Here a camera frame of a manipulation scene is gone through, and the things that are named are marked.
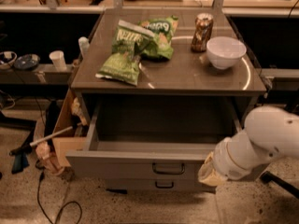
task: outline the white robot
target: white robot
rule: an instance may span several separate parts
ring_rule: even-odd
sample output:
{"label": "white robot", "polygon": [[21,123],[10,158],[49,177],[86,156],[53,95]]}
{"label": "white robot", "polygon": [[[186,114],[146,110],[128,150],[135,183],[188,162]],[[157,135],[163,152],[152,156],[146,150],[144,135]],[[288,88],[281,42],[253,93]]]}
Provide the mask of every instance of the white robot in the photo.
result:
{"label": "white robot", "polygon": [[253,168],[284,156],[299,158],[299,117],[273,106],[257,107],[247,115],[241,132],[216,145],[198,179],[218,186],[228,179],[239,180]]}

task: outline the concrete floor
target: concrete floor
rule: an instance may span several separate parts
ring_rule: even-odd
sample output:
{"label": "concrete floor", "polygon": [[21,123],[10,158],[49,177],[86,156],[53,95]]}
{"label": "concrete floor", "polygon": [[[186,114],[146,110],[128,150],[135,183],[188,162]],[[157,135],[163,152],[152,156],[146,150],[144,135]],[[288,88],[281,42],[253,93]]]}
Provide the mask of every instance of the concrete floor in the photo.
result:
{"label": "concrete floor", "polygon": [[[37,106],[16,105],[4,111],[7,117],[38,119]],[[37,204],[38,179],[36,153],[27,155],[30,166],[11,173],[14,158],[9,151],[22,144],[27,131],[0,128],[0,223],[49,223]],[[267,170],[299,188],[299,160],[284,158]],[[80,223],[194,223],[257,224],[298,223],[299,201],[290,193],[259,179],[252,182],[227,182],[216,194],[205,192],[128,191],[108,192],[99,178],[78,178],[71,169],[54,176],[45,171],[40,187],[40,202],[52,222],[60,208],[76,201],[82,208]],[[59,223],[76,223],[79,208],[68,205]]]}

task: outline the soda can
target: soda can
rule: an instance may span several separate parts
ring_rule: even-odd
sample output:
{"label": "soda can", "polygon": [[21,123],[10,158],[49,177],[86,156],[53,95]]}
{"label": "soda can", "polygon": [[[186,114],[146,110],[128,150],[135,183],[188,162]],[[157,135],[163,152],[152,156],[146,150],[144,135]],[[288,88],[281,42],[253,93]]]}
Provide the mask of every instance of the soda can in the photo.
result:
{"label": "soda can", "polygon": [[206,51],[206,43],[211,37],[213,29],[213,15],[200,13],[195,19],[195,33],[191,48],[193,51]]}

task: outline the bowl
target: bowl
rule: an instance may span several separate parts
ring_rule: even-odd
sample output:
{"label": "bowl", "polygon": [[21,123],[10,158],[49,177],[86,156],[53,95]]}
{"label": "bowl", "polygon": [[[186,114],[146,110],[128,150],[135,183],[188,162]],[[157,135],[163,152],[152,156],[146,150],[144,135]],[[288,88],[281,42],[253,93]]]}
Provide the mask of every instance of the bowl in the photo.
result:
{"label": "bowl", "polygon": [[15,63],[17,54],[13,51],[3,51],[0,53],[0,70],[8,70]]}
{"label": "bowl", "polygon": [[39,65],[40,58],[35,54],[26,54],[19,57],[13,66],[18,70],[33,70]]}
{"label": "bowl", "polygon": [[206,55],[214,67],[225,70],[238,63],[246,53],[245,45],[235,38],[217,36],[206,43]]}

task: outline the white cup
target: white cup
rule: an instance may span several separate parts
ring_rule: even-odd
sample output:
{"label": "white cup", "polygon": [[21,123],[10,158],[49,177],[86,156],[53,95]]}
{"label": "white cup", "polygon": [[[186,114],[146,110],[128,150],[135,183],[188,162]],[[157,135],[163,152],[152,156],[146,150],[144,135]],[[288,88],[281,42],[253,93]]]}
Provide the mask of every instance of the white cup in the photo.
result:
{"label": "white cup", "polygon": [[61,50],[55,50],[50,53],[50,59],[52,60],[55,68],[58,71],[65,71],[66,70],[66,63],[64,60],[64,52]]}

